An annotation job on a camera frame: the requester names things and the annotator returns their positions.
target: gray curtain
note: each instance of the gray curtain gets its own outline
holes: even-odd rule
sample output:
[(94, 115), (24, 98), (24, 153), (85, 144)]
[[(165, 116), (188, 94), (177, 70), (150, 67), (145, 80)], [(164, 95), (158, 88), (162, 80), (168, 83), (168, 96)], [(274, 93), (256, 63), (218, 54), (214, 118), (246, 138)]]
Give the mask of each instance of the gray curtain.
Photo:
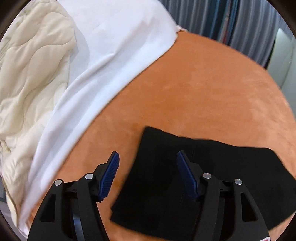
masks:
[[(160, 0), (160, 2), (181, 27), (196, 34), (205, 32), (211, 0)], [(265, 66), (279, 28), (292, 38), (293, 34), (289, 27), (267, 0), (239, 0), (229, 45)]]

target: cream duvet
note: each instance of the cream duvet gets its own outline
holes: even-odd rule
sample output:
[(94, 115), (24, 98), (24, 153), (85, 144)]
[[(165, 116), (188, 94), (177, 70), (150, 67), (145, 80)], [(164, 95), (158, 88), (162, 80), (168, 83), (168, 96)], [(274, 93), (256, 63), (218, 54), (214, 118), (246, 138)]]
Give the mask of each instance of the cream duvet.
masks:
[(1, 175), (12, 220), (37, 144), (67, 87), (74, 29), (56, 0), (33, 0), (0, 42)]

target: metal rivet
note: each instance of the metal rivet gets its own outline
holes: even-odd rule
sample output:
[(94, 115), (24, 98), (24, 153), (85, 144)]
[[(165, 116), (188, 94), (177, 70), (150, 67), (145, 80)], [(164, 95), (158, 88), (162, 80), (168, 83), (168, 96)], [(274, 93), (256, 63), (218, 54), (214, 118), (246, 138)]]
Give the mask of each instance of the metal rivet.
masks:
[(94, 175), (93, 175), (92, 173), (88, 173), (88, 174), (85, 175), (85, 178), (86, 178), (87, 180), (90, 180), (90, 179), (92, 179), (93, 177), (94, 177)]
[(59, 185), (62, 184), (62, 180), (58, 179), (58, 180), (56, 180), (56, 181), (54, 182), (54, 184), (55, 184), (56, 186), (59, 186)]
[(234, 182), (235, 182), (237, 185), (241, 185), (241, 184), (242, 184), (242, 180), (240, 180), (240, 179), (235, 179)]
[(202, 176), (206, 179), (210, 179), (212, 177), (212, 175), (208, 172), (205, 172)]

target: bed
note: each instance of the bed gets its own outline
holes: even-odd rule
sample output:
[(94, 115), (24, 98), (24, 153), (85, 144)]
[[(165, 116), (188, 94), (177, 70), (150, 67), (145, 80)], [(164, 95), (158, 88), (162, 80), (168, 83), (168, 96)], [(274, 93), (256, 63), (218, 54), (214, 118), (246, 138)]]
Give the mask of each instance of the bed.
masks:
[[(157, 240), (109, 221), (145, 126), (190, 138), (270, 148), (296, 177), (295, 119), (267, 71), (218, 42), (179, 32), (173, 47), (95, 118), (54, 178), (77, 180), (104, 163), (113, 150), (120, 154), (109, 196), (98, 204), (110, 240)], [(292, 217), (270, 231), (272, 240)]]

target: black fabric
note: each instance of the black fabric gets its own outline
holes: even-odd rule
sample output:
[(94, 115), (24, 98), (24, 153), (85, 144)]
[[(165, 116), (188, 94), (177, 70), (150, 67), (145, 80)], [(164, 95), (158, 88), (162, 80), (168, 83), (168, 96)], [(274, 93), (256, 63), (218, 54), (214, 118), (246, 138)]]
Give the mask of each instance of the black fabric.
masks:
[(187, 197), (176, 165), (180, 150), (220, 180), (240, 178), (268, 229), (296, 210), (296, 181), (272, 150), (193, 140), (147, 127), (134, 165), (112, 207), (113, 222), (168, 240), (190, 238), (201, 204)]

